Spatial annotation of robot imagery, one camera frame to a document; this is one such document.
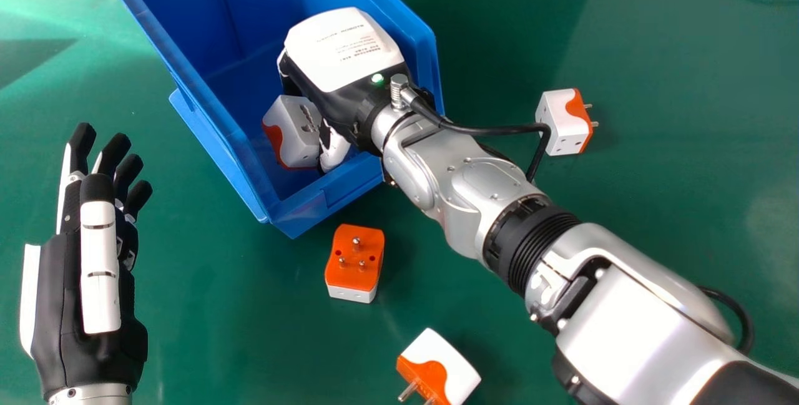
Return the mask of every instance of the blue plastic bin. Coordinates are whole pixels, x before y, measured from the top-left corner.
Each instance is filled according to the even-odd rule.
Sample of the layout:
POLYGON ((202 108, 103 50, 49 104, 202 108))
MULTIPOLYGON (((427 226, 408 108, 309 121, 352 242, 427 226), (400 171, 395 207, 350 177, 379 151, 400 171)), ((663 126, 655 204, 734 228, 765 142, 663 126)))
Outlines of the blue plastic bin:
POLYGON ((320 177, 286 171, 260 121, 282 93, 276 59, 292 25, 354 6, 396 40, 414 79, 443 112, 436 40, 400 0, 123 0, 177 84, 172 106, 252 214, 295 238, 382 180, 380 161, 357 154, 320 177))

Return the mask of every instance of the green table surface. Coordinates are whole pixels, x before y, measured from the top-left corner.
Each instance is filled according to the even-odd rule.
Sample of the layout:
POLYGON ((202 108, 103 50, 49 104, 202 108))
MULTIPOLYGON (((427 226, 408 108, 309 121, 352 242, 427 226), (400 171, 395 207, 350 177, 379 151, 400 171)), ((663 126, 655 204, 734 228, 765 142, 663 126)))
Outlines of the green table surface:
MULTIPOLYGON (((404 0, 437 35, 450 117, 530 120, 580 87, 601 124, 539 186, 754 317, 753 357, 799 374, 799 0, 404 0)), ((0 0, 0 403, 39 403, 17 336, 22 246, 52 233, 63 143, 127 132, 155 195, 140 217, 137 403, 394 403, 426 326, 482 374, 468 403, 569 403, 552 338, 386 186, 297 240, 257 223, 167 101, 118 0, 0 0), (377 299, 328 299, 340 223, 382 228, 377 299)), ((526 163, 536 138, 489 140, 526 163)), ((417 397, 412 403, 421 403, 417 397)))

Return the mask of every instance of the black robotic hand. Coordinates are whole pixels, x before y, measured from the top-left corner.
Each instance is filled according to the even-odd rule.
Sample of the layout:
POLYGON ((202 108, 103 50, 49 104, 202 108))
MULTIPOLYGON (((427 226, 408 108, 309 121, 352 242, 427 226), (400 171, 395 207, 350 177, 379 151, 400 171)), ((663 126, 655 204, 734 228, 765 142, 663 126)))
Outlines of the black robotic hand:
POLYGON ((89 172, 96 132, 78 124, 66 144, 55 235, 26 245, 19 333, 45 400, 129 397, 147 360, 147 330, 134 316, 138 234, 152 194, 138 155, 117 133, 89 172))

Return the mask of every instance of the adapter inside blue bin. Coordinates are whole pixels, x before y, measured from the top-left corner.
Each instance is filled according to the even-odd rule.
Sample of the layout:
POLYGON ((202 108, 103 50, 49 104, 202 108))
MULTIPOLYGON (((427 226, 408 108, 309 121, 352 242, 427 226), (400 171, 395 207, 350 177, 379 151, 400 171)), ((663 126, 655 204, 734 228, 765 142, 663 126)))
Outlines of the adapter inside blue bin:
POLYGON ((302 19, 354 6, 394 38, 414 80, 443 113, 436 41, 400 0, 123 0, 177 84, 169 100, 252 214, 297 237, 382 180, 360 153, 320 177, 287 171, 263 134, 282 85, 277 55, 302 19))

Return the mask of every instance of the robotic hand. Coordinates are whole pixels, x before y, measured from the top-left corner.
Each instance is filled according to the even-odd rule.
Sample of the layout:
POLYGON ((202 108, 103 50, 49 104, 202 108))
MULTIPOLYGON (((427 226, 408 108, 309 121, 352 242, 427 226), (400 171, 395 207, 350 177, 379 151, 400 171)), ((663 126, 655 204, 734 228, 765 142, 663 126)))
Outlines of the robotic hand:
POLYGON ((55 235, 25 246, 19 335, 51 405, 126 405, 147 360, 147 330, 134 316, 134 223, 152 188, 117 133, 87 158, 96 133, 78 124, 66 144, 55 235))
POLYGON ((799 403, 799 380, 750 360, 750 339, 730 345, 712 290, 554 205, 532 182, 537 155, 525 175, 472 137, 547 137, 540 124, 440 117, 394 40, 352 7, 293 27, 278 67, 335 132, 382 158, 387 181, 441 225, 452 249, 523 297, 531 321, 556 338, 554 373, 580 403, 799 403))

